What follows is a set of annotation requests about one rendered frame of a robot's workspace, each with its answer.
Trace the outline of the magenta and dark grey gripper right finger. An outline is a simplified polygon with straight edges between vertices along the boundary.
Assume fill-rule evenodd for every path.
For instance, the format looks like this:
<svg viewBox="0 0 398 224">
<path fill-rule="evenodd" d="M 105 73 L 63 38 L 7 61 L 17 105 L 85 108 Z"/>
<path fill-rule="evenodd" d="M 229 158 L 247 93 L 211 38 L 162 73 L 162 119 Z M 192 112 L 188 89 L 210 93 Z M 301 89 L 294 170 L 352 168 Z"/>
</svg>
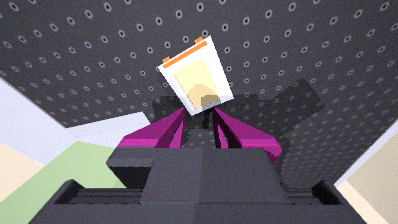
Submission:
<svg viewBox="0 0 398 224">
<path fill-rule="evenodd" d="M 216 148 L 263 149 L 272 164 L 282 152 L 273 136 L 228 116 L 216 107 L 213 108 L 213 130 Z"/>
</svg>

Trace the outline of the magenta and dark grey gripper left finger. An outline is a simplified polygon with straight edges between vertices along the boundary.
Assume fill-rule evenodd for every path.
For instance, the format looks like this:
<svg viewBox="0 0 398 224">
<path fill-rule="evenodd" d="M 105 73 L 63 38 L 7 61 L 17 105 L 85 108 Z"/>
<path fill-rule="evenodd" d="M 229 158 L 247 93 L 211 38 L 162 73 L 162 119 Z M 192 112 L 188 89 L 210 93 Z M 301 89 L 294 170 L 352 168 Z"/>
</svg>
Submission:
<svg viewBox="0 0 398 224">
<path fill-rule="evenodd" d="M 184 124 L 185 110 L 184 107 L 181 107 L 171 115 L 124 136 L 117 147 L 182 148 Z M 173 139 L 169 145 L 173 134 Z"/>
</svg>

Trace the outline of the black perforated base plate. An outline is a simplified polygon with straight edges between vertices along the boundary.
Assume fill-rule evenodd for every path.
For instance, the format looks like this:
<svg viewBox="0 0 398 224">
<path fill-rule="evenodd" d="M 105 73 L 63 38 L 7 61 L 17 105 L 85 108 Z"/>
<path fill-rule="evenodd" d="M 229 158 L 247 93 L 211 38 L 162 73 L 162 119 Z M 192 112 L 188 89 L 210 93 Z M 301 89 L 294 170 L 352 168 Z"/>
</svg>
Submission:
<svg viewBox="0 0 398 224">
<path fill-rule="evenodd" d="M 0 79 L 65 129 L 185 110 L 158 66 L 211 36 L 230 117 L 273 136 L 283 189 L 333 185 L 398 120 L 398 0 L 0 0 Z"/>
</svg>

